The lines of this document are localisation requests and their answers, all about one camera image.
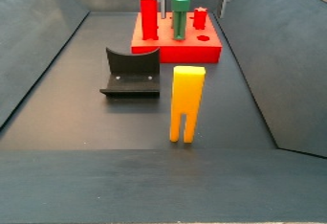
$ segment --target yellow block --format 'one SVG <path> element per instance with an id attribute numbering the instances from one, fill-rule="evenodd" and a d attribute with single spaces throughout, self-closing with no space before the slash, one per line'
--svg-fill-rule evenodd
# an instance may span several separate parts
<path id="1" fill-rule="evenodd" d="M 205 67 L 177 66 L 174 68 L 170 141 L 179 141 L 182 115 L 187 115 L 185 143 L 194 140 L 198 110 L 205 82 Z"/>

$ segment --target bin floor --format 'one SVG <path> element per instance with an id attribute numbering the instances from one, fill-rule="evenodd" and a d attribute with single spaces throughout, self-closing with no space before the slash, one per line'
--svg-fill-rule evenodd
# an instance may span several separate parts
<path id="1" fill-rule="evenodd" d="M 131 52 L 135 13 L 93 13 L 0 132 L 0 222 L 327 222 L 327 161 L 279 150 L 223 41 L 193 145 L 159 99 L 113 99 L 105 48 Z"/>

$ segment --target red peg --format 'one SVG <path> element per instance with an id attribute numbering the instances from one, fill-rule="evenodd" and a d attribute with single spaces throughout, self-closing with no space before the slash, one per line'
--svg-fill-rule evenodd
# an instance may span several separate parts
<path id="1" fill-rule="evenodd" d="M 141 0 L 141 14 L 143 40 L 158 40 L 158 0 Z"/>
<path id="2" fill-rule="evenodd" d="M 207 19 L 207 9 L 195 8 L 194 10 L 194 27 L 197 30 L 205 30 L 206 28 L 206 19 Z"/>

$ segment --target block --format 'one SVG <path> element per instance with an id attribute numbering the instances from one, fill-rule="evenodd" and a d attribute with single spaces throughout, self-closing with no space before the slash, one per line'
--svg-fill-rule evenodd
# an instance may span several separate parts
<path id="1" fill-rule="evenodd" d="M 205 67 L 177 66 L 174 68 L 170 141 L 179 140 L 182 115 L 187 115 L 185 143 L 194 141 L 198 110 L 205 83 Z"/>
<path id="2" fill-rule="evenodd" d="M 138 15 L 134 39 L 133 53 L 145 54 L 153 52 L 161 47 L 162 63 L 218 63 L 223 49 L 217 30 L 207 15 L 206 29 L 194 28 L 194 13 L 187 13 L 187 31 L 186 40 L 174 40 L 174 30 L 171 29 L 173 13 L 167 13 L 167 18 L 159 16 L 159 40 L 142 39 L 142 18 Z"/>

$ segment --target red peg board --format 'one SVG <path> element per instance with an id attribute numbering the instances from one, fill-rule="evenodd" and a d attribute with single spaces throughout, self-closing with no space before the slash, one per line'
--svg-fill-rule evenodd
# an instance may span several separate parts
<path id="1" fill-rule="evenodd" d="M 158 15 L 159 40 L 142 40 L 142 16 L 138 15 L 134 39 L 133 53 L 143 54 L 157 50 L 161 47 L 162 63 L 218 63 L 222 52 L 222 42 L 219 40 L 213 22 L 207 16 L 206 29 L 197 30 L 194 27 L 194 13 L 189 12 L 186 40 L 173 39 L 171 12 L 166 19 Z"/>

